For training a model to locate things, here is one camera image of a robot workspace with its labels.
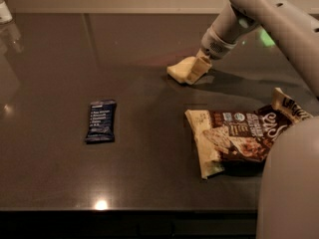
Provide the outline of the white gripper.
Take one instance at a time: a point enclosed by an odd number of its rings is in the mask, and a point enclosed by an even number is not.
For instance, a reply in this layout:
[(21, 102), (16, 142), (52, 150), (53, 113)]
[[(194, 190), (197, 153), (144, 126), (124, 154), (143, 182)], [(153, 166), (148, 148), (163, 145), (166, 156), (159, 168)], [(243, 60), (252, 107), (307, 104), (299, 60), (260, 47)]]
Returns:
[(212, 27), (209, 27), (201, 39), (200, 49), (197, 51), (196, 57), (188, 59), (185, 81), (189, 85), (197, 82), (211, 68), (211, 61), (207, 56), (213, 60), (220, 60), (236, 45), (237, 42), (224, 41)]

